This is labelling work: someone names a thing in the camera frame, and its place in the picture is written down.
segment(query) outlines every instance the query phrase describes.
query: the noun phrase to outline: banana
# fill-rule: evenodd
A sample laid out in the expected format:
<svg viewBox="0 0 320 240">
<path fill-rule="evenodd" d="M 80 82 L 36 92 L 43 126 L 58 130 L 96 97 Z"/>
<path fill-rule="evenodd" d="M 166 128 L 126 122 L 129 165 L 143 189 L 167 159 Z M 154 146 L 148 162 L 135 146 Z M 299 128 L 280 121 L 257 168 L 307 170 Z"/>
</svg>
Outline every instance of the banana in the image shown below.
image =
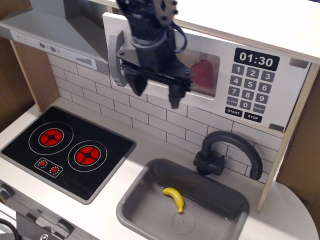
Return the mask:
<svg viewBox="0 0 320 240">
<path fill-rule="evenodd" d="M 163 189 L 162 193 L 174 199 L 175 204 L 178 207 L 178 213 L 182 214 L 182 212 L 184 211 L 185 201 L 180 192 L 178 192 L 178 190 L 173 187 L 167 187 Z"/>
</svg>

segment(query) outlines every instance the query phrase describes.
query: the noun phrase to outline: number button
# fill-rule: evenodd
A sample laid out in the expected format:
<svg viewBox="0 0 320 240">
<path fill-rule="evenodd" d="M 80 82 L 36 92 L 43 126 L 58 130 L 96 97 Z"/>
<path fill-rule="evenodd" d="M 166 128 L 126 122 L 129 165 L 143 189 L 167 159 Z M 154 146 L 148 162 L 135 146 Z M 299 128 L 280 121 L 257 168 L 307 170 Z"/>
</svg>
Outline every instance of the number button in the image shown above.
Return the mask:
<svg viewBox="0 0 320 240">
<path fill-rule="evenodd" d="M 254 94 L 255 93 L 253 91 L 243 90 L 242 91 L 242 98 L 252 100 L 252 99 L 254 99 Z"/>
<path fill-rule="evenodd" d="M 239 95 L 240 95 L 240 88 L 230 86 L 230 87 L 229 87 L 229 92 L 228 92 L 228 94 L 229 94 L 229 95 L 232 95 L 232 96 L 239 97 Z"/>
<path fill-rule="evenodd" d="M 242 66 L 239 64 L 233 64 L 233 66 L 232 66 L 232 73 L 233 74 L 243 75 L 244 72 L 245 72 L 245 66 Z"/>
<path fill-rule="evenodd" d="M 231 76 L 230 84 L 241 86 L 241 83 L 242 83 L 242 77 L 233 76 L 233 75 Z"/>
<path fill-rule="evenodd" d="M 275 79 L 275 75 L 276 74 L 274 72 L 262 71 L 261 80 L 273 83 Z"/>
<path fill-rule="evenodd" d="M 250 110 L 250 108 L 251 108 L 251 102 L 241 100 L 241 102 L 240 102 L 240 108 Z"/>
<path fill-rule="evenodd" d="M 258 103 L 266 104 L 268 101 L 268 96 L 258 93 L 255 97 L 255 101 Z"/>
<path fill-rule="evenodd" d="M 250 79 L 245 79 L 245 81 L 244 81 L 244 87 L 245 87 L 246 89 L 255 90 L 255 89 L 256 89 L 256 86 L 257 86 L 257 82 L 256 82 L 256 81 L 253 81 L 253 80 L 250 80 Z"/>
<path fill-rule="evenodd" d="M 266 94 L 269 94 L 270 91 L 271 91 L 271 85 L 270 85 L 270 84 L 263 83 L 263 82 L 260 82 L 258 91 L 259 91 L 259 92 L 266 93 Z"/>
<path fill-rule="evenodd" d="M 246 70 L 246 76 L 253 79 L 257 79 L 259 77 L 259 72 L 259 69 L 248 67 L 248 69 Z"/>
</svg>

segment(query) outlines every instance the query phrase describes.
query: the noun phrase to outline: microwave keypad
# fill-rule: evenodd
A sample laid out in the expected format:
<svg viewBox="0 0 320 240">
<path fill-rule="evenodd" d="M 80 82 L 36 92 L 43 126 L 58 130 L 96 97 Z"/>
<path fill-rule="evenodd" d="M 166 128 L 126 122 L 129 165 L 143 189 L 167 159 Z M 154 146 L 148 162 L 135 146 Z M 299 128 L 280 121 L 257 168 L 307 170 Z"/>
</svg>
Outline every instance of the microwave keypad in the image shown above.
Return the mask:
<svg viewBox="0 0 320 240">
<path fill-rule="evenodd" d="M 260 115 L 245 112 L 243 117 L 260 123 L 276 74 L 237 63 L 233 64 L 231 72 L 226 104 L 239 109 L 226 107 L 225 113 L 242 117 L 243 110 L 252 111 Z"/>
</svg>

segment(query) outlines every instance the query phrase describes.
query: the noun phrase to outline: gray faucet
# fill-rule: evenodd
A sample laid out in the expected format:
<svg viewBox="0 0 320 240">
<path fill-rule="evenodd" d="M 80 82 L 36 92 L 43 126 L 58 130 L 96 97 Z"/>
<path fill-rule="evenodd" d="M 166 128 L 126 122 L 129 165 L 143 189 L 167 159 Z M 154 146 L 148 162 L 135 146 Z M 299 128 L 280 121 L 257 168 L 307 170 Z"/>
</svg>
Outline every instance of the gray faucet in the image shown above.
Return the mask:
<svg viewBox="0 0 320 240">
<path fill-rule="evenodd" d="M 244 138 L 228 131 L 215 131 L 209 133 L 202 142 L 202 149 L 193 161 L 196 170 L 201 175 L 210 173 L 221 175 L 225 166 L 225 156 L 219 155 L 211 150 L 215 142 L 227 142 L 241 149 L 251 162 L 250 178 L 259 180 L 262 175 L 262 160 L 257 150 Z"/>
</svg>

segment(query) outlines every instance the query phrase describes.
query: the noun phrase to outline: digital display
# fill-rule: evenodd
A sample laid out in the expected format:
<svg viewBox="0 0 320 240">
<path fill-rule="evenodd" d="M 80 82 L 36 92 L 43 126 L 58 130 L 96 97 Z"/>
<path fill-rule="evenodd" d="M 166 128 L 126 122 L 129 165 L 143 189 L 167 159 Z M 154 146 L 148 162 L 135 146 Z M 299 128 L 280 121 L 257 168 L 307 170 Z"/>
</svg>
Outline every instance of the digital display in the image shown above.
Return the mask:
<svg viewBox="0 0 320 240">
<path fill-rule="evenodd" d="M 235 49 L 234 61 L 240 64 L 276 71 L 280 57 L 237 47 Z"/>
</svg>

